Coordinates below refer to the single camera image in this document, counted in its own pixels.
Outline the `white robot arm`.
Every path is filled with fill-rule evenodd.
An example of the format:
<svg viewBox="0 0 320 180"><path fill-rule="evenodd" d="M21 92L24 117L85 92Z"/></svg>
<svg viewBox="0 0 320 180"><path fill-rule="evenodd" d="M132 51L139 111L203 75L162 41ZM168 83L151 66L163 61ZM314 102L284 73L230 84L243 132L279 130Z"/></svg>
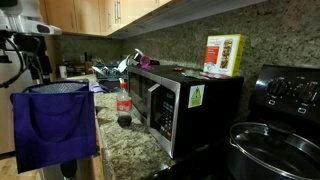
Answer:
<svg viewBox="0 0 320 180"><path fill-rule="evenodd" d="M59 27L43 21L40 0L0 0L0 88L27 84L27 79L48 81L51 67L44 37L61 34Z"/></svg>

